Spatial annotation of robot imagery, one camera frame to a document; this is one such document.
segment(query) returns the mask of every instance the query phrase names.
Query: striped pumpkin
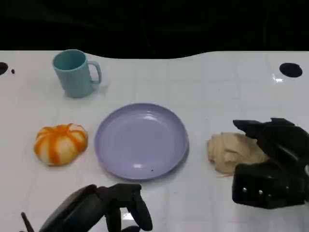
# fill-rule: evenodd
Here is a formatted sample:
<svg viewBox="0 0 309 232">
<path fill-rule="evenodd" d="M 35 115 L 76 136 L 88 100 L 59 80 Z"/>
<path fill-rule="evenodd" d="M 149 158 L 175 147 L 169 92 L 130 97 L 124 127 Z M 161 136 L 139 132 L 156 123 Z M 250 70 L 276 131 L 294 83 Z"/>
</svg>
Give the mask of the striped pumpkin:
<svg viewBox="0 0 309 232">
<path fill-rule="evenodd" d="M 80 125 L 70 123 L 44 127 L 37 134 L 34 152 L 47 165 L 70 163 L 87 148 L 87 132 Z"/>
</svg>

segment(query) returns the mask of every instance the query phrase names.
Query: lavender plate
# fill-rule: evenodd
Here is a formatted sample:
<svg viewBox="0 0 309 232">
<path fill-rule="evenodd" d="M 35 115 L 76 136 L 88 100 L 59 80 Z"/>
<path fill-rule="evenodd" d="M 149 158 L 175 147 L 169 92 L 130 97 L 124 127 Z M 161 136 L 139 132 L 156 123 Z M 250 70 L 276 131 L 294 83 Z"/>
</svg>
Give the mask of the lavender plate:
<svg viewBox="0 0 309 232">
<path fill-rule="evenodd" d="M 114 175 L 147 180 L 176 167 L 189 151 L 189 139 L 172 111 L 138 103 L 114 111 L 100 124 L 95 150 L 100 164 Z"/>
</svg>

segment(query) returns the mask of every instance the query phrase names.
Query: teal mug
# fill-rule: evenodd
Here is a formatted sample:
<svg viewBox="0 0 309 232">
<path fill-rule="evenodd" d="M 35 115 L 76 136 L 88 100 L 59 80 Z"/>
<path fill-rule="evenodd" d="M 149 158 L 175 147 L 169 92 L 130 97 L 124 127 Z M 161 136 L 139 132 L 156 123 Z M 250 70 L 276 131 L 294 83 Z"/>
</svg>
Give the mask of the teal mug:
<svg viewBox="0 0 309 232">
<path fill-rule="evenodd" d="M 94 65 L 98 72 L 98 81 L 91 79 L 88 65 Z M 88 61 L 85 53 L 70 49 L 57 54 L 53 59 L 54 70 L 68 97 L 82 98 L 92 93 L 93 84 L 100 84 L 102 74 L 95 61 Z"/>
</svg>

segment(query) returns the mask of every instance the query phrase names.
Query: table surface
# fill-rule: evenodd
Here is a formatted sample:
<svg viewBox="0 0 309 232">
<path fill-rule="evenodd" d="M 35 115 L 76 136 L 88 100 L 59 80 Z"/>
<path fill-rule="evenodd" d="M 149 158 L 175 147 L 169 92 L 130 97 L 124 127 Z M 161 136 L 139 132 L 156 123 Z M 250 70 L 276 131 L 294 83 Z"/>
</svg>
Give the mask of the table surface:
<svg viewBox="0 0 309 232">
<path fill-rule="evenodd" d="M 154 232 L 303 232 L 309 231 L 305 206 L 264 210 L 235 204 L 232 177 L 219 178 L 208 162 L 206 140 L 237 131 L 233 119 L 268 121 L 284 117 L 309 131 L 309 53 L 212 52 L 166 60 L 122 60 L 88 55 L 105 81 L 82 99 L 64 96 L 51 61 L 56 51 L 5 51 L 9 70 L 0 76 L 0 230 L 20 231 L 26 212 L 36 231 L 73 191 L 96 184 L 125 182 L 101 169 L 94 151 L 100 122 L 132 102 L 154 102 L 175 112 L 190 139 L 186 163 L 164 178 L 142 182 Z M 299 78 L 279 71 L 298 63 Z M 33 153 L 43 126 L 81 124 L 89 146 L 72 164 L 46 167 Z M 123 212 L 123 225 L 131 225 Z M 101 220 L 92 232 L 107 232 Z"/>
</svg>

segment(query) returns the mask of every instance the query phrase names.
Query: beige cloth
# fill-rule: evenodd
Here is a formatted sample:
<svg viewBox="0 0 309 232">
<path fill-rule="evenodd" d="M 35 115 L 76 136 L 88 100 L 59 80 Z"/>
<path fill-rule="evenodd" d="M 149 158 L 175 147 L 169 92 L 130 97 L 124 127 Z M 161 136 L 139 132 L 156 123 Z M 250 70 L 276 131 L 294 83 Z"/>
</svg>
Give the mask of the beige cloth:
<svg viewBox="0 0 309 232">
<path fill-rule="evenodd" d="M 208 160 L 215 163 L 217 171 L 233 174 L 239 163 L 253 164 L 268 160 L 265 153 L 244 134 L 221 133 L 207 141 Z"/>
</svg>

